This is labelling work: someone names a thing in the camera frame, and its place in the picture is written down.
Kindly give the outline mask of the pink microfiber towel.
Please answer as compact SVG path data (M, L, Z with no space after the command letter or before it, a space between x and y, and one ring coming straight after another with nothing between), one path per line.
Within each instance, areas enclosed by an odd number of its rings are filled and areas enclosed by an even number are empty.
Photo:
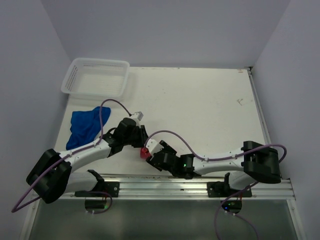
M147 160L151 156L149 150L146 147L142 147L140 149L140 158L143 160Z

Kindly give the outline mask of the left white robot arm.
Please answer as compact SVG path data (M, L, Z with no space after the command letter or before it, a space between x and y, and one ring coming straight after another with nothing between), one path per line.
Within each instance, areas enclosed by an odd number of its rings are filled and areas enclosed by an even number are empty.
M120 121L114 132L107 132L91 143L72 150L46 150L26 178L26 182L47 204L65 193L87 191L92 196L103 193L102 178L93 170L77 170L97 160L109 158L125 146L142 148L148 135L140 124L142 115L135 113Z

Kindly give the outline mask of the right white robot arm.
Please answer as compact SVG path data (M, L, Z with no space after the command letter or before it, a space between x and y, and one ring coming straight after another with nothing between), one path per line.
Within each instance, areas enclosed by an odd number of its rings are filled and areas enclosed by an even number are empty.
M245 141L241 148L216 155L214 158L196 156L194 153L177 155L166 142L154 139L145 145L150 156L146 159L159 171L167 171L180 179L194 179L216 172L225 172L217 189L227 196L256 182L279 184L281 182L278 151L270 145Z

